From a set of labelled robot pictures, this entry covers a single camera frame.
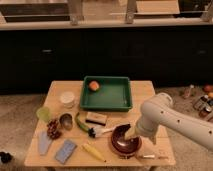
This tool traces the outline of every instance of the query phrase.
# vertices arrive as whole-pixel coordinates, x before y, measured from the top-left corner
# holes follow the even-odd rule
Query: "wooden table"
[[[65,112],[74,115],[80,111],[81,120],[85,118],[87,111],[79,108],[80,93],[82,88],[82,81],[53,81],[46,97],[44,106],[50,108],[52,117],[59,117]],[[59,96],[64,91],[72,91],[75,94],[75,106],[71,109],[66,109],[59,101]],[[114,126],[119,123],[130,122],[135,124],[140,117],[140,105],[144,100],[152,97],[155,94],[151,81],[131,81],[131,91],[133,108],[129,112],[99,112],[107,114],[108,121],[106,127]],[[25,159],[26,166],[43,166],[43,167],[136,167],[136,166],[165,166],[174,165],[175,159],[167,135],[167,131],[163,126],[159,127],[157,133],[157,143],[153,145],[147,138],[142,138],[142,148],[139,150],[139,155],[154,154],[155,159],[141,159],[131,157],[130,159],[121,159],[114,154],[108,144],[110,133],[104,134],[101,138],[92,139],[80,130],[74,123],[71,131],[62,130],[62,137],[54,140],[51,144],[48,153],[45,156],[40,156],[38,153],[38,134],[46,130],[46,124],[38,121],[35,133],[32,138],[28,154]],[[66,139],[75,142],[78,147],[75,149],[73,155],[67,160],[65,165],[60,164],[54,159],[55,153],[61,147]],[[97,147],[106,157],[107,162],[101,162],[88,154],[82,149],[82,144],[90,142]]]

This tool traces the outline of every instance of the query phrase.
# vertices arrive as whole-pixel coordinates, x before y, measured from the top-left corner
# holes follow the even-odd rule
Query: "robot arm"
[[[192,141],[213,150],[213,124],[179,113],[171,107],[172,98],[160,93],[141,105],[142,116],[138,119],[135,130],[127,131],[125,138],[135,135],[154,137],[158,125],[171,128]]]

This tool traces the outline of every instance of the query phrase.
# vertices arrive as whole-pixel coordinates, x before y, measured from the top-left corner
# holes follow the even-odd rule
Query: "green cup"
[[[38,108],[36,115],[40,120],[46,123],[50,121],[50,109],[46,106]]]

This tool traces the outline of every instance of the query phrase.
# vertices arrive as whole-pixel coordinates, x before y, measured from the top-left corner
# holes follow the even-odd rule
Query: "black cabinet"
[[[0,31],[0,93],[52,80],[128,76],[155,86],[212,83],[213,26]]]

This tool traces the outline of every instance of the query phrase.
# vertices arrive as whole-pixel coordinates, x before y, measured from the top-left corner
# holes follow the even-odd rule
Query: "table leg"
[[[158,167],[157,166],[151,166],[149,171],[155,171]]]
[[[48,171],[55,171],[54,167],[45,167]]]

